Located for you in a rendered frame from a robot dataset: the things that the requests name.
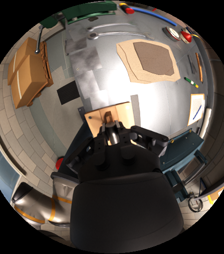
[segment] red object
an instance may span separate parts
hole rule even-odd
[[[182,36],[190,43],[192,41],[192,36],[184,31],[181,31]]]
[[[55,167],[56,167],[57,170],[59,170],[62,161],[63,161],[63,158],[59,159],[59,160],[57,161],[57,163],[55,164]]]
[[[133,13],[135,12],[135,11],[134,11],[133,9],[131,9],[131,8],[126,8],[125,11],[126,11],[127,14],[133,14]]]

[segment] white roll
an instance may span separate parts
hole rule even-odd
[[[210,122],[211,111],[212,111],[211,108],[206,108],[204,122],[203,122],[203,127],[202,127],[200,135],[199,135],[202,139],[205,136],[206,130],[207,130],[209,122]]]

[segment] metal cylinder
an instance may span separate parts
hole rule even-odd
[[[115,122],[109,122],[106,124],[106,133],[110,139],[112,145],[115,145],[120,142],[119,135],[116,130]]]

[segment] green marker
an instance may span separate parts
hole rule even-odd
[[[198,85],[195,84],[195,83],[194,83],[192,80],[190,80],[189,78],[184,77],[184,79],[185,79],[186,81],[188,81],[189,83],[193,84],[196,88],[198,88]]]

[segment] clipboard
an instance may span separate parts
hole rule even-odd
[[[190,112],[188,119],[188,126],[197,122],[199,119],[203,117],[205,108],[205,99],[204,93],[192,94],[191,95],[191,103],[190,103]]]

